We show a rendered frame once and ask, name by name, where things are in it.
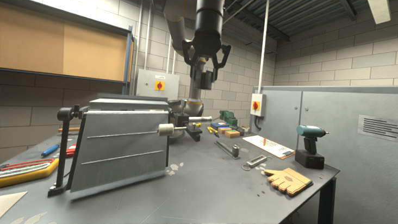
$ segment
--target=electrical panel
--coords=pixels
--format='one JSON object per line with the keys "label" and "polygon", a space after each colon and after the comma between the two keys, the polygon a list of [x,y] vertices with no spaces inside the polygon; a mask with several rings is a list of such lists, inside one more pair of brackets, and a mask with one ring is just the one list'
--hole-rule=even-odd
{"label": "electrical panel", "polygon": [[265,115],[265,94],[252,94],[250,114],[264,117]]}
{"label": "electrical panel", "polygon": [[178,98],[179,75],[151,70],[138,70],[137,96]]}

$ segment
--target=sheet of paper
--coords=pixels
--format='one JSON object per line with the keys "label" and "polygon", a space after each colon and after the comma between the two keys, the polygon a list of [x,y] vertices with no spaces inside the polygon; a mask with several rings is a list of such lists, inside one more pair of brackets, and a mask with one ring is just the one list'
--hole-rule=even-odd
{"label": "sheet of paper", "polygon": [[0,217],[7,212],[17,201],[19,201],[26,192],[15,193],[10,195],[0,196]]}
{"label": "sheet of paper", "polygon": [[269,139],[266,139],[265,145],[264,145],[264,138],[262,136],[249,136],[247,138],[243,138],[247,142],[281,158],[285,156],[285,152],[293,152],[294,150],[289,149],[283,145],[280,145],[278,143],[275,143]]}

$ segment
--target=cinder block wall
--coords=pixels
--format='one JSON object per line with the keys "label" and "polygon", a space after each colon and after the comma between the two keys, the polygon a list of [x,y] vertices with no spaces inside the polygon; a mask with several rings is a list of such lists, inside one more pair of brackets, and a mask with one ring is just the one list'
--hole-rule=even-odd
{"label": "cinder block wall", "polygon": [[[140,0],[33,1],[121,28],[128,29],[128,26],[133,26],[135,36],[138,34]],[[137,71],[144,68],[149,5],[149,2],[144,1],[140,45],[139,47],[134,47],[133,65],[135,65],[136,61],[135,52],[137,50],[139,52]],[[164,16],[152,8],[149,25],[150,34],[146,69],[166,72],[170,33]],[[186,37],[191,39],[194,34],[195,22],[185,20],[185,26]],[[225,27],[255,42],[262,43],[262,33],[236,19],[228,21]],[[211,91],[202,91],[201,98],[205,103],[203,114],[212,116],[215,119],[219,117],[220,110],[229,109],[235,113],[238,124],[248,125],[252,87],[258,85],[260,75],[261,51],[247,47],[245,43],[226,36],[223,36],[222,40],[224,44],[232,46],[231,54],[227,65],[220,70],[218,80],[213,84],[213,89]],[[277,48],[277,42],[271,38],[267,38],[266,45],[273,50]],[[173,50],[170,52],[170,73],[172,71],[172,57]],[[269,86],[273,84],[275,59],[275,55],[266,56],[262,85]],[[207,63],[205,68],[211,69],[212,64]],[[181,79],[178,88],[178,99],[187,98],[190,82],[189,68],[183,61],[183,57],[179,55],[175,61],[175,74],[180,75]],[[75,103],[87,105],[89,100],[96,98],[98,92],[121,93],[119,85],[114,86],[107,83],[79,79],[44,79],[42,76],[5,72],[1,73],[0,84],[2,93],[2,99],[0,99],[0,118],[2,122],[0,124],[0,162],[26,150],[30,145],[35,145],[54,135],[59,128],[59,123],[55,117],[60,107],[73,106]],[[41,119],[42,122],[37,122],[36,118]]]}
{"label": "cinder block wall", "polygon": [[274,86],[398,85],[398,1],[392,20],[370,10],[278,42]]}

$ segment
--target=clipboard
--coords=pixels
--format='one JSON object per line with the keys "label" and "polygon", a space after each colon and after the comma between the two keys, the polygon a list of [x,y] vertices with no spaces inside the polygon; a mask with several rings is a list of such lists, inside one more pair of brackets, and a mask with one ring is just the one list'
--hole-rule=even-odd
{"label": "clipboard", "polygon": [[286,146],[280,145],[274,141],[271,141],[269,139],[266,139],[265,146],[264,146],[264,138],[262,136],[248,136],[246,138],[242,138],[243,140],[259,147],[260,149],[263,149],[267,151],[268,153],[271,153],[277,158],[280,159],[286,159],[288,157],[291,157],[292,155],[296,154],[296,151],[287,148]]}

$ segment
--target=workbench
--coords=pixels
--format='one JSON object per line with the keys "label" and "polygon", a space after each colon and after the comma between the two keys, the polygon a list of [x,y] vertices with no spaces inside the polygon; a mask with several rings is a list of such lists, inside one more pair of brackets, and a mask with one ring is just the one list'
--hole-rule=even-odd
{"label": "workbench", "polygon": [[[114,190],[81,197],[82,191],[47,197],[48,189],[57,177],[55,170],[49,177],[1,188],[0,195],[28,191],[3,217],[1,223],[46,212],[40,223],[281,223],[320,193],[318,223],[333,223],[335,175],[338,169],[325,165],[323,170],[307,169],[294,160],[284,160],[246,142],[241,137],[217,138],[202,125],[200,142],[186,135],[170,145],[169,167],[164,176],[126,185]],[[68,147],[77,142],[70,135]],[[41,152],[59,143],[61,136],[53,136],[6,164],[41,159]],[[219,148],[215,141],[228,146],[240,146],[240,159],[234,160]],[[274,189],[267,176],[255,168],[245,171],[242,164],[260,154],[271,155],[265,169],[291,168],[314,182],[295,197]],[[66,159],[65,174],[72,158]]]}

